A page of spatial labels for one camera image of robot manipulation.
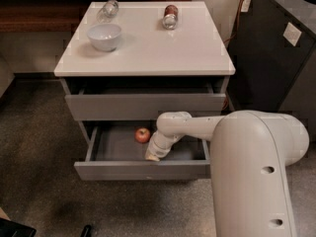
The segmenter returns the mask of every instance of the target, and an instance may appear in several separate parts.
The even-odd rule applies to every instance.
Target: white bowl
[[[118,47],[121,28],[115,24],[100,24],[92,26],[87,31],[87,36],[96,49],[113,51]]]

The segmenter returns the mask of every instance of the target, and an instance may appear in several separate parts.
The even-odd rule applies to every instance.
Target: red apple
[[[150,139],[150,130],[146,127],[141,127],[135,132],[135,139],[140,143],[146,143]]]

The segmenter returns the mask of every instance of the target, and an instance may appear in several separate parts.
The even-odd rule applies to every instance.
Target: white label
[[[241,6],[241,12],[248,12],[251,0],[244,0],[243,5]]]
[[[288,22],[283,36],[293,45],[296,46],[302,32],[291,22]]]

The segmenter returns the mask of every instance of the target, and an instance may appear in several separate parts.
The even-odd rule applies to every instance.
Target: cabinet top
[[[275,0],[316,38],[316,5],[304,0]]]
[[[105,3],[93,2],[61,56],[56,76],[232,75],[234,65],[203,2],[121,2],[111,23],[122,28],[112,52],[94,49],[87,30]],[[174,30],[165,30],[167,5],[179,9]]]

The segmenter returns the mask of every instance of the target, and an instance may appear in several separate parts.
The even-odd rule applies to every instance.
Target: clear glass
[[[108,23],[111,18],[115,17],[119,11],[119,2],[117,0],[109,0],[98,12],[97,20],[99,23]]]

